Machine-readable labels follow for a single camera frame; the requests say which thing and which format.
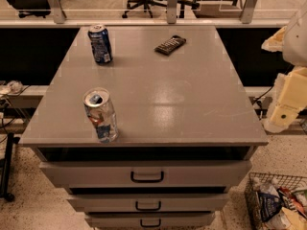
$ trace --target can top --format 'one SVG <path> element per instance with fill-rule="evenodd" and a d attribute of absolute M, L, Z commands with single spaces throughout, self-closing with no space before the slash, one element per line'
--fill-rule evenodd
<path fill-rule="evenodd" d="M 98 32 L 103 31 L 105 28 L 106 27 L 104 25 L 98 24 L 98 25 L 90 26 L 89 31 L 91 33 L 98 33 Z"/>
<path fill-rule="evenodd" d="M 88 90 L 83 96 L 84 104 L 91 107 L 97 107 L 106 104 L 108 99 L 108 91 L 100 87 Z"/>

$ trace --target glass partition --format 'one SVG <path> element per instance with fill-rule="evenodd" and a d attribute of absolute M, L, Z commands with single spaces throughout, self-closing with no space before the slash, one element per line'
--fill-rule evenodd
<path fill-rule="evenodd" d="M 0 20 L 60 21 L 60 11 L 67 20 L 167 21 L 167 0 L 49 0 L 52 8 L 42 16 L 26 16 L 21 9 L 7 0 L 0 0 Z M 244 9 L 254 7 L 253 19 L 289 19 L 306 0 L 177 0 L 177 20 L 202 22 L 207 18 L 238 19 Z M 26 10 L 44 14 L 46 9 Z"/>

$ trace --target cabinet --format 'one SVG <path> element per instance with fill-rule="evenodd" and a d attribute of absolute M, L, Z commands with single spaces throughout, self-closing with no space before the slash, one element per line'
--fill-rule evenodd
<path fill-rule="evenodd" d="M 81 28 L 20 143 L 93 227 L 208 225 L 266 134 L 211 26 L 108 27 L 114 60 L 93 61 Z M 172 35 L 187 43 L 154 51 Z M 110 92 L 119 137 L 98 142 L 82 96 Z"/>

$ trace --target silver soda can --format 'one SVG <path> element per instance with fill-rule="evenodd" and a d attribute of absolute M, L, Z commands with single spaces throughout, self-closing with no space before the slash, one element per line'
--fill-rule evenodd
<path fill-rule="evenodd" d="M 115 140 L 118 136 L 116 114 L 108 91 L 100 87 L 90 89 L 84 94 L 83 103 L 100 142 Z"/>
<path fill-rule="evenodd" d="M 94 25 L 89 28 L 88 37 L 91 40 L 92 52 L 96 63 L 105 64 L 113 60 L 108 30 L 103 25 Z"/>

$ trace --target drawer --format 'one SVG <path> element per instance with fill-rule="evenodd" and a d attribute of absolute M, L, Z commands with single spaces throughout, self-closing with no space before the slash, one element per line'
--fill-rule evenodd
<path fill-rule="evenodd" d="M 77 212 L 203 212 L 219 211 L 227 194 L 71 195 Z"/>
<path fill-rule="evenodd" d="M 87 215 L 90 227 L 164 227 L 210 225 L 214 213 L 155 213 L 155 214 L 98 214 Z"/>
<path fill-rule="evenodd" d="M 238 185 L 249 161 L 42 162 L 56 187 L 203 187 Z"/>

